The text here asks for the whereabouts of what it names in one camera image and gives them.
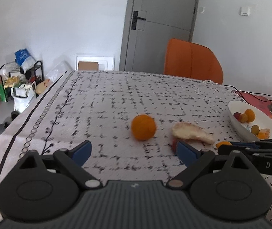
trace bowl of fruit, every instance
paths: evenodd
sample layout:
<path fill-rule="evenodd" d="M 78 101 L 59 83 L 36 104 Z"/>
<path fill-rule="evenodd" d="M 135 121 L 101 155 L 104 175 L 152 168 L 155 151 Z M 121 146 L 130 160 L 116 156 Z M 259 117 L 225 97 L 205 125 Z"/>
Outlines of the bowl of fruit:
<path fill-rule="evenodd" d="M 272 139 L 272 119 L 261 110 L 241 101 L 229 102 L 228 110 L 233 127 L 245 141 Z"/>

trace door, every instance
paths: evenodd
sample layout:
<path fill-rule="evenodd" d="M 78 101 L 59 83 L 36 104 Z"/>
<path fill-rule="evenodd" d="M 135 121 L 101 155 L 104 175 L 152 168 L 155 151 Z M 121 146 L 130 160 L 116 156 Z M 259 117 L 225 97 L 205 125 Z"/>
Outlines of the door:
<path fill-rule="evenodd" d="M 163 73 L 167 43 L 188 41 L 196 0 L 134 0 L 126 71 Z"/>

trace gray ribbed panel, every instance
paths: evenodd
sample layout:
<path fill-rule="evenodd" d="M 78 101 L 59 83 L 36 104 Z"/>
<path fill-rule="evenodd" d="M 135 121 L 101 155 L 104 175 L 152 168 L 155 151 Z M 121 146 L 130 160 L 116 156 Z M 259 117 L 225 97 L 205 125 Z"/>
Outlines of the gray ribbed panel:
<path fill-rule="evenodd" d="M 264 219 L 237 225 L 197 211 L 181 191 L 159 181 L 109 181 L 88 191 L 71 211 L 53 221 L 22 224 L 6 220 L 0 229 L 271 229 Z"/>

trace chair backrest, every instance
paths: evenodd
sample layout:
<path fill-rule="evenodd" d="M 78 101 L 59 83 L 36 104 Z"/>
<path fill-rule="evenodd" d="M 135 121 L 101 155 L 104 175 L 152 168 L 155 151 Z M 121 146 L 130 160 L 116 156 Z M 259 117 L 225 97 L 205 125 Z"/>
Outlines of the chair backrest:
<path fill-rule="evenodd" d="M 202 45 L 169 40 L 164 74 L 223 83 L 223 71 L 213 52 Z"/>

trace door handle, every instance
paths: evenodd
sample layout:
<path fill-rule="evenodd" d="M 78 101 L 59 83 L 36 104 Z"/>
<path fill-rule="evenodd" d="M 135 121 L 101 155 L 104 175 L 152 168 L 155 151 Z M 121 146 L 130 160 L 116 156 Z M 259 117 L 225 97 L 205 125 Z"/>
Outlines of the door handle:
<path fill-rule="evenodd" d="M 136 26 L 137 26 L 137 20 L 143 20 L 146 21 L 146 18 L 142 18 L 142 17 L 138 17 L 138 11 L 133 12 L 133 18 L 132 18 L 132 26 L 131 26 L 131 30 L 136 30 Z"/>

